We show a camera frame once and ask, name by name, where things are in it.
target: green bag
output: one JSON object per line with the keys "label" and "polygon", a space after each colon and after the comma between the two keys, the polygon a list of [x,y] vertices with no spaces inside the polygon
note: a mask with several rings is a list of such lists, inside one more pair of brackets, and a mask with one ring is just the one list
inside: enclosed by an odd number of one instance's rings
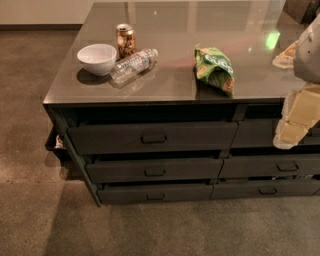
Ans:
{"label": "green bag", "polygon": [[232,98],[234,74],[230,60],[217,48],[195,47],[197,79],[224,91]]}

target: green light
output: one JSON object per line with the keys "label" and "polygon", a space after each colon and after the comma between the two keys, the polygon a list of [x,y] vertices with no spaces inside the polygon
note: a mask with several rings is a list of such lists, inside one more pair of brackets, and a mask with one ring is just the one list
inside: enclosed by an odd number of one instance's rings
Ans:
{"label": "green light", "polygon": [[269,50],[273,50],[276,47],[279,36],[280,36],[279,32],[273,32],[268,35],[266,46]]}

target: plastic water bottle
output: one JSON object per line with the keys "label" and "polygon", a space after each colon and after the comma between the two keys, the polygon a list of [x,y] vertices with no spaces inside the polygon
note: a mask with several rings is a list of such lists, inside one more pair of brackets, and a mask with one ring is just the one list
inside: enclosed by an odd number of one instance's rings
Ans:
{"label": "plastic water bottle", "polygon": [[110,75],[116,84],[123,84],[143,70],[149,68],[158,56],[156,49],[144,49],[124,58],[114,65]]}

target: snack bag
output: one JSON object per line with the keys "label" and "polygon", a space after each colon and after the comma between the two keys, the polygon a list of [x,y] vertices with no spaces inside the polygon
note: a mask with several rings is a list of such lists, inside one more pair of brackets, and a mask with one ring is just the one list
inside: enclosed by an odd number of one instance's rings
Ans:
{"label": "snack bag", "polygon": [[272,64],[278,68],[293,68],[293,59],[298,46],[298,40],[289,45],[282,53],[274,58]]}
{"label": "snack bag", "polygon": [[217,48],[195,47],[197,79],[233,97],[234,74],[230,60]]}

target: bottle cap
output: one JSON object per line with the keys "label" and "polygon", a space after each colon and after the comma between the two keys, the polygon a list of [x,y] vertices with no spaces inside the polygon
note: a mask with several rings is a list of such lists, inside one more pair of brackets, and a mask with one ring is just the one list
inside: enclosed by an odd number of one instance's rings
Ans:
{"label": "bottle cap", "polygon": [[155,56],[158,57],[159,53],[156,49],[152,49],[152,51],[154,52]]}

